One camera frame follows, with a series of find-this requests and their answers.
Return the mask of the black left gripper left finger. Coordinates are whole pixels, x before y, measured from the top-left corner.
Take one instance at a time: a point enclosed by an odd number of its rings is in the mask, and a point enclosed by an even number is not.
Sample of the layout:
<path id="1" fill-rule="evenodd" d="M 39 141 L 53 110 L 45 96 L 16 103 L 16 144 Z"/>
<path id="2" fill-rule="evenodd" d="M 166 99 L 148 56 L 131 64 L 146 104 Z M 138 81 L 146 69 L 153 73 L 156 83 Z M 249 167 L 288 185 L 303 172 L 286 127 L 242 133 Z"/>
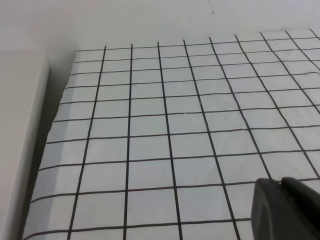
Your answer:
<path id="1" fill-rule="evenodd" d="M 255 181 L 250 221 L 255 240 L 320 238 L 320 215 L 305 215 L 273 179 Z"/>

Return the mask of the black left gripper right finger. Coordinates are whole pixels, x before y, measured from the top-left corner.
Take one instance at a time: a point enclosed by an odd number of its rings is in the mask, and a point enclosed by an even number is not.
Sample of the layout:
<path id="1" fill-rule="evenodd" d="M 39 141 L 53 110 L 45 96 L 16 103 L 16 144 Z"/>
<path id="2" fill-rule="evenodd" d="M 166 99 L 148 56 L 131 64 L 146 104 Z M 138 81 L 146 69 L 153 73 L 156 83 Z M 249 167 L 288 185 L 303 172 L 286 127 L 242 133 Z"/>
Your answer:
<path id="1" fill-rule="evenodd" d="M 283 177 L 281 186 L 305 215 L 320 214 L 320 194 L 293 177 Z"/>

